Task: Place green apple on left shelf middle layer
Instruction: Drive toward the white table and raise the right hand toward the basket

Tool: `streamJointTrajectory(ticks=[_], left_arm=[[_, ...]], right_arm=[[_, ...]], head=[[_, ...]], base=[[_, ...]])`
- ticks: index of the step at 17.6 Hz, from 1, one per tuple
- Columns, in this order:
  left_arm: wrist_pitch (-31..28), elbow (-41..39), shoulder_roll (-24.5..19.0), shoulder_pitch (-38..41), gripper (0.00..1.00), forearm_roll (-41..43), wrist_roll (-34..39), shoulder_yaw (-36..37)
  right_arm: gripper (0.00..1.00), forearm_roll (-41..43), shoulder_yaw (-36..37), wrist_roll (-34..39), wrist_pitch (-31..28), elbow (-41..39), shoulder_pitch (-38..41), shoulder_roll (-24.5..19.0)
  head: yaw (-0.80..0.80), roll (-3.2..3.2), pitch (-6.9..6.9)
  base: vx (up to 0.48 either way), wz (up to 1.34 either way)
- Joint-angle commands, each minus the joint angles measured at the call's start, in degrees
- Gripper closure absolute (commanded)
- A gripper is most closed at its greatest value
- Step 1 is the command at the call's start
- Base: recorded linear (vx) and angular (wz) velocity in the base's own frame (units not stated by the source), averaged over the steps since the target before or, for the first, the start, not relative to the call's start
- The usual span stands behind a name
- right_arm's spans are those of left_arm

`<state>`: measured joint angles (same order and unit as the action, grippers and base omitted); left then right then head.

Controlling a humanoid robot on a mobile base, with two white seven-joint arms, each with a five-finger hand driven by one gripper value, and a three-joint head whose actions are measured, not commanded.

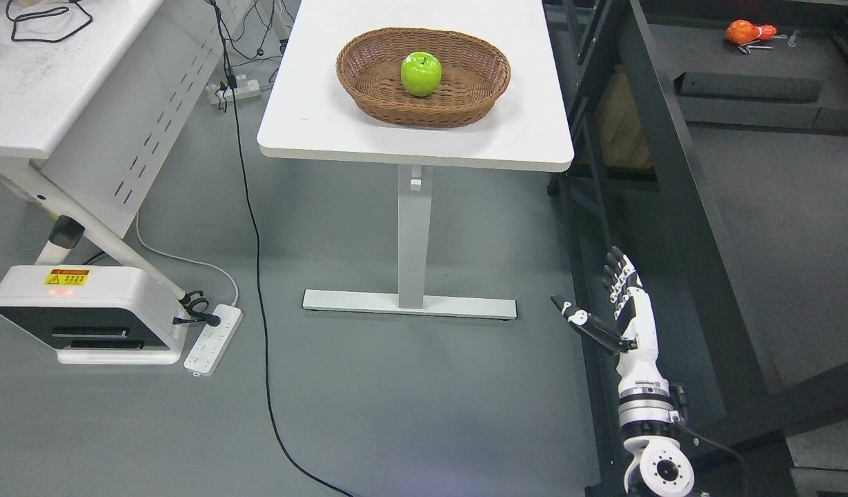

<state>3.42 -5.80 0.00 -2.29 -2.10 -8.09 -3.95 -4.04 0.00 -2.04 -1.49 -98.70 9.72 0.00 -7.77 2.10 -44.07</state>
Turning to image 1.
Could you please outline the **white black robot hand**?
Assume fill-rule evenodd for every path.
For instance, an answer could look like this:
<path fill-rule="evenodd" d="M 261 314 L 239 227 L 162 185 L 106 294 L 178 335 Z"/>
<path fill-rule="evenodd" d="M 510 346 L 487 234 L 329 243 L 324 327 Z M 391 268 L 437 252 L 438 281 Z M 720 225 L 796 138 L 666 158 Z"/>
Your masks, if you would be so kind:
<path fill-rule="evenodd" d="M 612 324 L 561 295 L 551 301 L 566 323 L 617 358 L 620 398 L 632 394 L 669 396 L 669 381 L 658 371 L 658 336 L 653 303 L 638 269 L 619 246 L 606 254 L 603 284 L 613 305 Z"/>

